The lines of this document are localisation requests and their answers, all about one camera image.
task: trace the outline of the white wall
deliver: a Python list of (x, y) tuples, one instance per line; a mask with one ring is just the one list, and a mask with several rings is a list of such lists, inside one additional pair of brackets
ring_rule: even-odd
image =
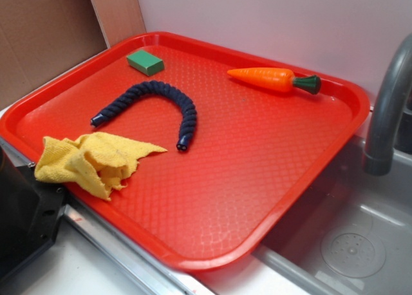
[(139, 0), (167, 31), (352, 81), (375, 100), (412, 0)]

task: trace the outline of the yellow cloth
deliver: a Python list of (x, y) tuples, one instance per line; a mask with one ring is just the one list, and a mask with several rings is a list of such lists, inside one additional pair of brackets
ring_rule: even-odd
[(44, 137), (44, 151), (35, 168), (38, 181), (76, 182), (90, 194), (110, 200), (112, 189), (137, 169), (137, 159), (166, 149), (146, 142), (96, 132), (77, 140)]

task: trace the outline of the sink drain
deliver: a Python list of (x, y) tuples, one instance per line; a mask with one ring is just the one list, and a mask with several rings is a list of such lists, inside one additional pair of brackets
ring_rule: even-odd
[(350, 278), (364, 278), (378, 272), (385, 263), (385, 248), (374, 234), (361, 227), (332, 229), (321, 245), (326, 264)]

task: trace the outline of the green sponge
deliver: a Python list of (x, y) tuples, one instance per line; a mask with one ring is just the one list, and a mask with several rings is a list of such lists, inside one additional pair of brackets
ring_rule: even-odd
[(144, 50), (139, 50), (138, 52), (128, 55), (127, 61), (130, 66), (134, 67), (136, 70), (146, 74), (147, 76), (152, 76), (159, 71), (165, 69), (163, 60), (151, 55)]

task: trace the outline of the orange carrot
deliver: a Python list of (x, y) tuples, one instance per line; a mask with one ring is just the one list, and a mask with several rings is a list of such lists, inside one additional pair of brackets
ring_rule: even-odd
[(317, 94), (321, 89), (321, 79), (318, 76), (296, 77), (287, 68), (240, 68), (227, 73), (248, 84), (279, 92), (289, 92), (295, 87)]

